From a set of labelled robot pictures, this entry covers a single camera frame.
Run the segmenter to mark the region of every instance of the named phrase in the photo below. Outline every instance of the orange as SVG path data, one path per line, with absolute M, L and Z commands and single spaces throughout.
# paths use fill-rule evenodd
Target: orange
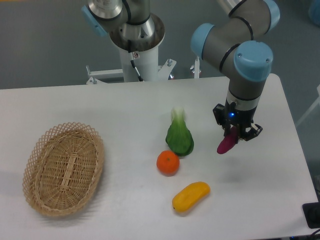
M 156 161 L 156 166 L 164 175 L 174 175 L 180 165 L 179 157 L 170 150 L 160 153 Z

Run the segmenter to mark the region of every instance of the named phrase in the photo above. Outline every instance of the woven basket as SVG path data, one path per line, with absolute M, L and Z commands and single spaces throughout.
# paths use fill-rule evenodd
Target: woven basket
M 93 196 L 104 165 L 104 146 L 89 125 L 64 123 L 35 145 L 23 177 L 29 205 L 47 216 L 81 210 Z

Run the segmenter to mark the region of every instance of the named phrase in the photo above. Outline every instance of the yellow squash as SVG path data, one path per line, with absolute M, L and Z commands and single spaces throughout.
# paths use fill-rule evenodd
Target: yellow squash
M 208 193 L 210 193 L 210 186 L 207 183 L 203 181 L 191 183 L 172 199 L 173 209 L 183 213 Z

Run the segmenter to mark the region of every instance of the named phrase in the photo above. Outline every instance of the green vegetable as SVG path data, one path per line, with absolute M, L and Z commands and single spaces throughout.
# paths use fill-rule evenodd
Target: green vegetable
M 185 122 L 185 110 L 174 107 L 171 120 L 165 141 L 176 155 L 187 156 L 193 151 L 195 143 Z

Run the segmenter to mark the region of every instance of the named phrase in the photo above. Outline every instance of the gray floor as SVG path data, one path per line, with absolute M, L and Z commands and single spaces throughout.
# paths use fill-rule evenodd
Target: gray floor
M 278 26 L 263 36 L 274 53 L 272 72 L 279 75 L 294 121 L 318 97 L 320 27 L 308 18 L 310 0 L 278 0 Z M 0 2 L 0 89 L 81 85 L 92 71 L 119 69 L 120 58 L 108 37 L 94 35 L 81 7 L 86 0 Z M 191 78 L 195 60 L 190 50 L 194 30 L 202 23 L 223 25 L 228 17 L 215 0 L 151 0 L 151 10 L 164 22 L 166 36 L 159 63 L 176 60 L 178 79 Z M 201 62 L 202 77 L 221 76 Z M 312 176 L 320 175 L 320 109 L 298 129 Z

